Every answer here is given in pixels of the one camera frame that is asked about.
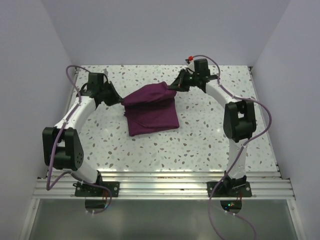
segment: folded cloth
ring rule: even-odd
[[[122,105],[128,121],[129,136],[179,128],[176,94],[163,81],[145,85],[126,96]]]

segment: metal frame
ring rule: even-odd
[[[73,90],[70,91],[68,111]],[[60,175],[60,171],[52,173],[52,180]],[[103,181],[119,181],[119,196],[121,200],[208,200],[207,182],[218,181],[223,172],[101,172]],[[305,240],[306,235],[296,208],[295,195],[290,180],[281,178],[280,172],[247,172],[247,180],[251,184],[251,200],[287,200],[292,222],[299,240]],[[63,177],[51,190],[46,190],[46,180],[38,179],[29,210],[21,231],[19,240],[28,240],[39,208],[40,199],[84,199],[75,197],[75,188],[72,186],[76,180],[71,176]]]

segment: wall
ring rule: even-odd
[[[42,0],[77,64],[252,66],[290,0]]]
[[[291,0],[253,68],[259,98],[273,115],[274,152],[310,240],[320,236],[319,16],[320,1]]]
[[[0,1],[0,239],[18,239],[37,176],[42,130],[62,116],[70,60],[40,0]]]

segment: terrazzo pattern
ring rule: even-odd
[[[177,77],[182,65],[84,65],[92,72],[107,69],[108,78],[123,98],[146,84],[167,82]],[[88,74],[80,70],[76,85]],[[241,97],[256,98],[247,66],[221,66],[221,82]],[[178,92],[175,97],[180,128],[130,137],[124,107],[104,103],[84,124],[80,140],[86,160],[100,171],[224,171],[229,142],[223,133],[224,109],[198,88]],[[264,129],[262,115],[255,106],[257,130]],[[246,170],[276,172],[276,161],[268,137],[249,144]]]

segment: mounting plate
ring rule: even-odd
[[[206,183],[206,190],[208,192],[208,197],[210,197],[211,191],[214,189],[215,185],[218,183],[218,181],[208,181]],[[251,186],[248,181],[245,182],[245,185],[235,187],[232,189],[227,190],[223,183],[220,183],[220,186],[218,186],[217,190],[213,194],[213,198],[236,198],[239,196],[239,194],[242,193],[243,198],[250,198],[252,197],[251,192]]]
[[[74,196],[76,197],[102,197],[103,189],[98,187],[89,186],[85,183],[74,183],[75,187]],[[112,197],[117,198],[119,195],[120,182],[118,181],[103,181],[101,186],[108,188],[111,191]]]

